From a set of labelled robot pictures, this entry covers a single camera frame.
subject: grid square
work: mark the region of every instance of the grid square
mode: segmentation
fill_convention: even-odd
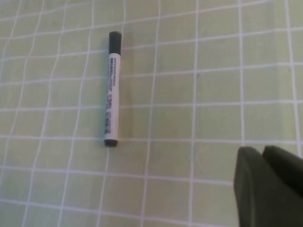
[[[0,21],[1,37],[9,37],[13,28],[14,21]]]
[[[277,62],[290,62],[287,32],[275,32],[275,49]]]
[[[0,139],[0,165],[3,164],[6,141],[7,141],[6,139]]]
[[[62,227],[95,227],[97,223],[97,214],[84,213],[79,211],[64,210],[60,226]]]
[[[0,202],[1,226],[22,226],[24,211],[24,205]]]
[[[296,83],[296,92],[297,92],[297,98],[299,100],[303,99],[303,90],[301,89],[303,87],[303,66],[295,66],[295,83]]]
[[[123,46],[154,44],[156,41],[157,20],[136,21],[125,24]]]
[[[80,112],[77,136],[99,137],[104,131],[104,111],[100,109],[82,109]]]
[[[105,77],[108,74],[108,53],[91,53],[85,72],[86,77]]]
[[[152,138],[191,138],[192,107],[154,107]]]
[[[200,38],[238,34],[239,10],[230,8],[201,12],[198,28]]]
[[[56,58],[30,58],[27,61],[26,80],[49,79]]]
[[[77,110],[51,110],[46,119],[45,136],[72,136]]]
[[[156,76],[154,89],[154,103],[191,103],[194,93],[194,75]]]
[[[66,32],[60,40],[60,53],[86,52],[89,43],[89,30]]]
[[[15,112],[0,112],[0,135],[9,135],[15,118]]]
[[[96,1],[94,5],[94,25],[122,22],[123,14],[123,1]]]
[[[0,198],[26,201],[30,185],[30,171],[3,170]]]
[[[70,174],[64,204],[71,207],[98,209],[102,183],[102,176]]]
[[[170,223],[170,222],[161,222],[161,221],[144,221],[144,227],[186,227],[188,225],[181,225],[177,223]]]
[[[22,81],[25,67],[25,58],[6,60],[2,65],[1,83]]]
[[[232,187],[195,183],[193,221],[210,225],[237,226],[237,208]]]
[[[21,107],[46,107],[49,83],[25,84]]]
[[[296,140],[292,104],[246,105],[247,140]]]
[[[299,126],[300,131],[303,131],[303,104],[298,105],[298,115],[299,115]]]
[[[200,0],[200,9],[211,9],[216,7],[237,5],[237,0]]]
[[[240,106],[197,107],[196,138],[213,140],[240,140]]]
[[[286,9],[285,0],[275,0],[272,2],[274,10],[274,19],[276,28],[285,28],[286,24]]]
[[[64,190],[65,174],[35,172],[31,202],[60,205]]]
[[[240,71],[198,73],[196,101],[198,103],[239,102]]]
[[[156,17],[157,15],[157,0],[126,0],[126,20]]]
[[[120,141],[110,151],[109,173],[143,175],[147,157],[146,142]]]
[[[66,169],[71,153],[69,140],[43,140],[36,167]]]
[[[27,56],[32,48],[33,38],[10,39],[5,57]]]
[[[275,36],[273,33],[243,37],[244,65],[260,65],[276,62]]]
[[[233,181],[240,146],[226,143],[195,143],[195,178]]]
[[[173,220],[188,220],[189,183],[148,180],[145,215]]]
[[[106,90],[106,79],[86,79],[82,87],[81,106],[105,106]]]
[[[19,1],[2,2],[0,8],[0,18],[15,16],[18,11],[19,3]]]
[[[65,2],[66,1],[62,1],[62,0],[46,1],[44,3],[43,10],[44,11],[52,11],[52,9],[62,8],[65,5]]]
[[[160,19],[159,42],[188,40],[194,39],[195,37],[195,14]]]
[[[140,215],[143,188],[143,179],[108,176],[102,211]]]
[[[40,136],[44,116],[44,111],[19,111],[13,135]]]
[[[155,48],[135,48],[122,50],[121,75],[153,73]]]
[[[86,62],[86,54],[59,57],[53,73],[54,78],[82,77]]]
[[[303,26],[303,15],[300,9],[303,8],[303,2],[301,0],[291,0],[288,2],[290,12],[290,22],[292,27]]]
[[[148,173],[155,176],[190,177],[189,142],[152,142]]]
[[[1,56],[4,54],[5,43],[6,43],[6,39],[0,39],[0,54],[1,54]]]
[[[120,138],[147,138],[149,130],[149,108],[123,108],[119,113]]]
[[[244,6],[242,8],[242,29],[244,33],[273,29],[272,2]]]
[[[35,44],[32,55],[56,55],[58,52],[59,37],[59,34],[37,35],[35,37]]]
[[[195,11],[196,0],[162,0],[161,15],[171,15],[183,12]]]
[[[295,62],[303,62],[303,53],[300,51],[302,47],[303,31],[293,31],[293,55]]]
[[[140,227],[139,219],[102,215],[99,227]]]
[[[63,26],[64,10],[44,13],[39,21],[38,32],[61,31]]]
[[[78,106],[81,81],[52,82],[50,106]]]
[[[0,108],[17,108],[21,95],[21,85],[0,87]]]
[[[6,165],[19,167],[32,167],[38,151],[39,140],[9,141]]]
[[[120,78],[120,105],[150,104],[152,77]]]
[[[157,53],[157,72],[193,70],[194,59],[194,42],[161,45]]]
[[[19,14],[39,13],[42,9],[42,1],[26,0],[21,3]]]
[[[292,100],[292,75],[288,66],[245,69],[244,100]]]
[[[58,209],[29,206],[25,227],[56,227],[59,214],[60,210]]]
[[[64,29],[90,27],[92,23],[92,3],[72,6],[66,9]]]
[[[240,51],[238,38],[199,42],[199,69],[238,67],[239,64]]]
[[[104,172],[107,152],[95,140],[76,140],[71,158],[71,169]]]
[[[112,31],[122,32],[122,26],[115,25],[115,26],[92,28],[91,35],[90,35],[90,50],[91,51],[107,50],[109,33]]]

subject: label on marker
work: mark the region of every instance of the label on marker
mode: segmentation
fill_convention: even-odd
[[[111,53],[108,56],[108,84],[105,118],[105,139],[118,140],[119,127],[119,73],[121,56]]]

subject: white grid line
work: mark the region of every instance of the white grid line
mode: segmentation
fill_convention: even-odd
[[[239,55],[240,55],[240,102],[241,102],[241,145],[245,144],[245,120],[244,120],[244,76],[243,76],[243,31],[242,31],[242,1],[238,0],[239,5]]]
[[[2,169],[31,172],[33,168],[32,167],[20,167],[20,166],[3,166]],[[140,175],[140,174],[112,173],[112,172],[108,171],[108,168],[104,172],[83,171],[83,170],[75,170],[75,169],[69,169],[67,171],[67,169],[35,168],[34,172],[60,173],[60,174],[64,174],[64,173],[68,172],[69,174],[76,174],[76,175],[113,176],[113,177],[126,177],[126,178],[139,178],[139,179],[146,178],[145,175]],[[191,183],[191,180],[189,178],[185,178],[185,177],[148,175],[147,178],[153,179],[153,180],[181,181],[181,182]],[[192,182],[232,186],[231,181],[210,180],[210,179],[203,179],[203,178],[194,178],[194,179],[192,179]]]
[[[37,32],[37,30],[39,28],[39,25],[40,25],[40,22],[41,22],[42,10],[43,10],[44,5],[45,5],[45,0],[42,1],[42,6],[41,6],[41,9],[40,9],[39,19],[38,19],[34,34]],[[35,38],[36,38],[36,36],[33,37],[32,48],[31,48],[31,51],[30,51],[29,55],[32,53],[32,51],[34,49]],[[43,136],[44,129],[45,129],[45,124],[43,124],[43,128],[41,130],[41,136]],[[29,183],[30,186],[29,186],[28,195],[27,195],[27,203],[30,201],[31,194],[32,194],[32,187],[33,187],[33,181],[34,181],[34,170],[35,170],[35,167],[36,167],[36,162],[37,162],[37,158],[38,158],[38,155],[39,155],[39,151],[41,149],[41,144],[42,144],[42,140],[39,141],[39,145],[38,145],[37,153],[36,153],[36,156],[35,156],[35,159],[34,159],[33,167],[31,169],[31,177],[30,177],[30,183]],[[22,227],[24,227],[25,223],[26,223],[27,211],[28,211],[28,204],[25,206],[24,215],[23,215],[23,219],[22,219]]]
[[[16,17],[15,17],[15,21],[14,21],[14,25],[13,25],[13,28],[12,28],[12,31],[11,31],[11,35],[14,33],[14,30],[15,30],[15,26],[16,26],[16,22],[17,22],[17,19],[18,19],[18,15],[19,15],[19,12],[20,12],[20,9],[21,9],[21,5],[22,5],[22,0],[20,0],[19,2],[19,5],[18,5],[18,9],[17,9],[17,14],[16,14]],[[3,54],[2,54],[2,57],[4,57],[5,55],[5,51],[6,51],[6,47],[7,47],[7,44],[9,42],[9,39],[8,41],[5,43],[5,46],[4,46],[4,49],[3,49]],[[2,78],[2,68],[3,68],[3,65],[1,64],[1,68],[0,68],[0,78]],[[23,81],[25,80],[25,77],[26,77],[26,73],[25,71],[23,72]],[[18,107],[20,107],[21,105],[21,101],[22,101],[22,95],[23,95],[23,85],[21,87],[21,92],[20,92],[20,97],[19,97],[19,102],[18,102]],[[5,143],[5,151],[4,151],[4,158],[3,158],[3,165],[5,165],[6,163],[6,159],[7,159],[7,154],[8,154],[8,148],[9,148],[9,140],[10,140],[10,137],[14,131],[14,128],[15,128],[15,124],[16,124],[16,121],[17,121],[17,116],[18,116],[18,107],[16,109],[16,113],[15,113],[15,117],[14,117],[14,121],[12,123],[12,126],[10,128],[10,132],[9,132],[9,136],[8,136],[8,139]],[[3,181],[3,171],[1,172],[0,174],[0,188],[2,188],[2,181]]]
[[[196,107],[211,107],[211,106],[241,106],[246,105],[273,105],[273,104],[303,104],[303,100],[267,100],[267,101],[244,101],[244,102],[215,102],[215,103],[196,103]],[[193,103],[154,103],[154,104],[139,104],[139,105],[121,105],[119,109],[139,109],[151,107],[192,107]],[[81,106],[81,110],[105,109],[104,105]],[[0,112],[14,111],[30,112],[30,111],[72,111],[78,110],[77,106],[58,106],[58,107],[22,107],[22,108],[3,108]]]
[[[242,33],[242,36],[252,36],[252,35],[262,35],[262,34],[270,34],[270,33],[276,33],[276,32],[287,32],[287,29],[270,29],[270,30],[264,30],[264,31],[259,31],[259,32],[251,32],[251,33]],[[203,37],[203,38],[198,38],[199,42],[208,42],[208,41],[215,41],[215,40],[220,40],[220,39],[230,39],[230,38],[238,38],[239,33],[237,34],[232,34],[232,35],[219,35],[219,36],[210,36],[210,37]],[[24,39],[25,37],[12,37],[11,40],[13,39]],[[186,43],[194,43],[196,39],[187,39],[187,40],[178,40],[178,41],[167,41],[167,42],[159,42],[158,45],[160,46],[165,46],[165,45],[172,45],[172,44],[186,44]],[[140,48],[152,48],[155,47],[155,44],[146,44],[146,45],[135,45],[135,46],[128,46],[128,47],[123,47],[122,50],[131,50],[131,49],[140,49]],[[87,53],[102,53],[102,52],[107,52],[106,49],[101,49],[101,50],[88,50],[84,52],[71,52],[71,53],[60,53],[61,57],[67,57],[67,56],[78,56],[78,55],[85,55]],[[15,60],[15,59],[22,59],[27,56],[9,56],[2,58],[0,61],[10,61],[10,60]],[[53,58],[56,57],[56,55],[31,55],[29,58],[35,59],[35,58]]]
[[[24,201],[17,201],[17,200],[7,200],[7,199],[0,199],[0,202],[3,203],[10,203],[15,205],[26,205],[27,203]],[[34,207],[41,207],[41,208],[50,208],[50,209],[60,209],[60,206],[57,205],[51,205],[51,204],[44,204],[44,203],[35,203],[30,202],[30,206]],[[83,209],[83,208],[77,208],[77,207],[68,207],[64,206],[64,210],[68,211],[77,211],[77,212],[83,212],[88,214],[98,214],[98,210],[90,210],[90,209]],[[114,216],[114,217],[121,217],[121,218],[130,218],[130,219],[137,219],[140,220],[141,216],[139,215],[131,215],[131,214],[122,214],[117,212],[101,212],[101,215],[107,215],[107,216]],[[179,224],[179,225],[188,225],[185,221],[179,221],[179,220],[173,220],[168,218],[157,218],[157,217],[150,217],[150,216],[144,216],[144,220],[146,221],[158,221],[158,222],[165,222],[165,223],[171,223],[171,224]],[[203,223],[193,223],[193,226],[195,227],[225,227],[225,226],[218,226],[218,225],[210,225],[210,224],[203,224]]]
[[[188,200],[188,226],[192,227],[193,222],[193,197],[194,197],[194,158],[195,158],[195,138],[196,138],[196,87],[197,87],[197,68],[198,68],[198,38],[199,38],[199,0],[196,0],[196,24],[195,24],[195,62],[194,62],[194,84],[193,84],[193,116],[191,131],[191,151],[190,151],[190,186]]]
[[[94,10],[92,10],[91,23],[92,23],[92,25],[94,23]],[[91,32],[92,32],[92,30],[89,31],[88,49],[90,49]],[[64,207],[65,196],[66,196],[66,192],[67,192],[67,184],[68,184],[68,179],[69,179],[69,169],[71,167],[71,160],[72,160],[73,150],[74,150],[74,146],[75,146],[75,138],[76,138],[76,135],[77,135],[77,129],[78,129],[78,124],[79,124],[79,119],[80,119],[81,97],[82,97],[84,78],[85,78],[85,73],[87,71],[88,62],[89,62],[89,52],[87,53],[87,56],[86,56],[85,67],[84,67],[84,70],[83,70],[82,80],[81,80],[81,84],[80,84],[80,91],[79,91],[79,97],[78,97],[78,110],[77,110],[78,113],[77,113],[76,124],[75,124],[74,132],[73,132],[73,136],[72,136],[72,140],[71,140],[71,154],[70,154],[69,161],[68,161],[68,166],[67,166],[66,178],[65,178],[65,183],[64,183],[64,190],[63,190],[62,201],[61,201],[61,209],[60,209],[58,225],[57,225],[58,227],[60,227],[60,225],[61,225],[63,207]]]
[[[151,89],[152,89],[152,91],[151,91],[151,104],[153,104],[153,102],[154,102],[155,81],[156,81],[156,75],[155,74],[157,72],[160,17],[161,17],[161,0],[158,0],[158,18],[157,18],[157,27],[156,27],[155,56],[154,56],[154,67],[153,67],[152,86],[151,86]],[[151,152],[152,114],[153,114],[153,107],[151,106],[150,107],[149,128],[148,128],[148,144],[147,144],[147,155],[146,155],[146,163],[145,163],[145,174],[144,174],[145,178],[144,178],[143,199],[142,199],[142,207],[141,207],[140,227],[144,226],[145,202],[146,202],[147,183],[148,183],[148,166],[149,166],[150,152]]]
[[[110,150],[109,148],[106,149],[106,165],[105,165],[105,172],[103,174],[103,182],[102,182],[102,188],[101,188],[101,194],[100,194],[100,202],[99,202],[99,209],[98,209],[98,219],[96,223],[96,227],[100,226],[101,222],[101,212],[103,208],[103,198],[104,198],[104,191],[105,191],[105,185],[106,185],[106,178],[108,176],[108,165],[109,165],[109,155]]]
[[[63,33],[68,33],[68,32],[77,32],[77,31],[84,31],[84,30],[91,30],[95,29],[96,27],[85,27],[84,28],[79,28],[77,30],[64,30]],[[294,28],[296,30],[302,30],[303,27],[297,27]],[[269,29],[269,30],[263,30],[263,31],[257,31],[257,32],[246,32],[243,33],[243,36],[251,36],[251,35],[264,35],[264,34],[270,34],[270,33],[275,33],[275,32],[287,32],[286,28],[274,28],[274,29]],[[61,34],[60,31],[55,31],[55,32],[40,32],[37,33],[36,36],[43,36],[43,35],[59,35]],[[25,39],[25,38],[31,38],[33,37],[33,34],[30,35],[22,35],[22,36],[13,36],[11,37],[11,40],[16,40],[16,39]],[[190,43],[190,42],[195,42],[196,40],[198,41],[211,41],[211,40],[218,40],[218,39],[230,39],[230,38],[237,38],[239,37],[239,33],[234,33],[230,35],[217,35],[217,36],[208,36],[208,37],[201,37],[197,39],[185,39],[185,40],[176,40],[176,41],[165,41],[165,42],[159,42],[159,45],[169,45],[169,44],[179,44],[179,43]],[[7,37],[0,37],[0,40],[7,40]],[[145,44],[145,45],[138,45],[138,46],[122,46],[122,50],[128,50],[128,49],[133,49],[133,48],[142,48],[142,47],[153,47],[153,43],[150,44]],[[91,52],[101,52],[105,51],[105,49],[101,50],[91,50]]]
[[[0,139],[8,139],[8,135],[0,135]],[[72,140],[70,137],[35,137],[35,136],[11,136],[11,139],[17,140]],[[104,138],[97,137],[75,137],[76,140],[95,140],[102,141]],[[119,138],[119,141],[125,142],[148,142],[148,138]],[[151,142],[191,142],[191,138],[179,138],[179,139],[150,139]],[[204,143],[231,143],[231,144],[241,144],[241,139],[239,140],[218,140],[218,139],[195,139],[195,142],[204,142]],[[245,140],[246,143],[251,144],[289,144],[296,145],[296,140]]]
[[[294,62],[293,65],[303,65],[303,62]],[[259,69],[259,68],[272,68],[277,66],[291,66],[291,63],[288,62],[279,62],[274,64],[261,64],[261,65],[249,65],[249,66],[243,66],[243,69]],[[240,70],[239,67],[230,67],[230,68],[214,68],[214,69],[202,69],[197,70],[198,73],[208,73],[208,72],[222,72],[222,71],[229,71],[229,70]],[[130,78],[136,78],[136,77],[151,77],[155,75],[158,76],[177,76],[177,75],[183,75],[183,74],[194,74],[194,70],[186,70],[186,71],[169,71],[169,72],[158,72],[155,74],[152,73],[144,73],[144,74],[130,74],[130,75],[122,75],[120,79],[130,79]],[[86,76],[84,80],[91,80],[91,79],[107,79],[106,76]],[[82,80],[82,77],[63,77],[63,78],[53,78],[53,82],[59,82],[59,81],[78,81]],[[22,81],[16,81],[16,82],[2,82],[0,83],[0,87],[3,86],[11,86],[11,85],[22,85],[22,84],[34,84],[34,83],[48,83],[50,82],[50,79],[35,79],[35,80],[26,80],[24,82]]]
[[[301,147],[301,134],[300,134],[300,122],[299,122],[299,111],[297,105],[297,90],[296,90],[296,75],[294,69],[294,53],[293,53],[293,40],[292,40],[292,31],[291,31],[291,22],[290,22],[290,11],[289,11],[289,1],[285,0],[285,14],[286,14],[286,24],[287,24],[287,35],[288,35],[288,49],[289,49],[289,59],[291,63],[291,72],[292,72],[292,86],[293,86],[293,98],[294,98],[294,120],[295,120],[295,129],[296,129],[296,138],[297,138],[297,148],[298,155],[302,157],[302,147]]]

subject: marker barrel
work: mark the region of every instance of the marker barrel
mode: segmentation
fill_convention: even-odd
[[[104,139],[106,147],[116,147],[118,144],[121,38],[122,35],[119,32],[109,33],[107,104]]]

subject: marker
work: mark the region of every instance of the marker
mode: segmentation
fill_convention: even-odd
[[[107,104],[105,116],[106,147],[116,147],[119,128],[119,74],[121,64],[121,33],[109,33]]]

